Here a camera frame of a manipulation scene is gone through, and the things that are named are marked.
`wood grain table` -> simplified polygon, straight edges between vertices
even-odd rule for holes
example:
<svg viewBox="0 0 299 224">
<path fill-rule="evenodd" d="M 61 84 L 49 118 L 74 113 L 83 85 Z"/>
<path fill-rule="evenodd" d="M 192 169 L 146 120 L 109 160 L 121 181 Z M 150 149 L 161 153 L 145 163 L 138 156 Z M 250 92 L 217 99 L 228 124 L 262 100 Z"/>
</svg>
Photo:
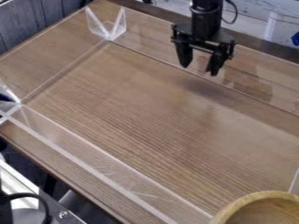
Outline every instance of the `wood grain table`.
<svg viewBox="0 0 299 224">
<path fill-rule="evenodd" d="M 97 0 L 89 8 L 111 21 L 118 5 Z M 132 10 L 126 21 L 126 33 L 106 42 L 89 33 L 81 11 L 1 58 L 1 80 L 34 121 L 22 123 L 63 154 L 17 126 L 19 111 L 1 136 L 122 222 L 206 223 L 238 197 L 288 190 L 299 167 L 299 66 L 240 45 L 212 79 L 200 72 L 201 53 L 189 70 L 178 68 L 165 21 Z M 125 173 L 123 163 L 141 173 L 140 184 L 133 176 L 125 183 L 106 177 L 145 189 L 138 196 L 156 211 L 94 174 L 107 164 L 90 145 L 119 161 L 109 171 Z M 177 202 L 162 202 L 162 191 Z"/>
</svg>

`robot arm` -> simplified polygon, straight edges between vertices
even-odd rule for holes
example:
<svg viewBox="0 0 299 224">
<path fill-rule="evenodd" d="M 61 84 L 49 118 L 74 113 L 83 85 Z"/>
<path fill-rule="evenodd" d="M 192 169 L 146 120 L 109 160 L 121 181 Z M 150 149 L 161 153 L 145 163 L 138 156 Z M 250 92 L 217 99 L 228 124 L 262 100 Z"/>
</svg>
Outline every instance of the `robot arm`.
<svg viewBox="0 0 299 224">
<path fill-rule="evenodd" d="M 225 0 L 236 9 L 230 0 Z M 232 59 L 234 40 L 221 30 L 222 0 L 190 0 L 190 21 L 172 26 L 172 42 L 182 67 L 192 62 L 192 49 L 210 54 L 205 71 L 217 75 L 226 59 Z"/>
</svg>

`black cord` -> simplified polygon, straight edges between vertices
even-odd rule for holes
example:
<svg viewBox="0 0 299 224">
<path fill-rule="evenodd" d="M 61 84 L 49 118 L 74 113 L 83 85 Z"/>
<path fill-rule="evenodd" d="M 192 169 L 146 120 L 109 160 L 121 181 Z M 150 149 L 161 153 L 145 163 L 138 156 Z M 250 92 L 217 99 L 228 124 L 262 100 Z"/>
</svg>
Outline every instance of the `black cord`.
<svg viewBox="0 0 299 224">
<path fill-rule="evenodd" d="M 238 8 L 237 8 L 237 6 L 234 5 L 234 3 L 233 3 L 230 0 L 225 0 L 225 1 L 226 1 L 226 3 L 234 8 L 234 12 L 236 12 L 236 14 L 234 14 L 234 17 L 233 17 L 233 19 L 232 19 L 230 21 L 225 20 L 224 18 L 221 18 L 221 20 L 224 21 L 225 24 L 232 25 L 232 24 L 234 24 L 234 22 L 237 21 L 237 17 L 238 17 Z"/>
</svg>

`wooden bowl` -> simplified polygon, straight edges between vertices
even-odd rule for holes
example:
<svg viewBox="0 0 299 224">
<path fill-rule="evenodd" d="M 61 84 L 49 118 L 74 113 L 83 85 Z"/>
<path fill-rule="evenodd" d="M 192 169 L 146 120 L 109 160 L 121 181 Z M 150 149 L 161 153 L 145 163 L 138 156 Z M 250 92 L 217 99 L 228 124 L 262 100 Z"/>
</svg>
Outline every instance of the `wooden bowl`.
<svg viewBox="0 0 299 224">
<path fill-rule="evenodd" d="M 299 197 L 254 192 L 225 206 L 209 224 L 299 224 Z"/>
</svg>

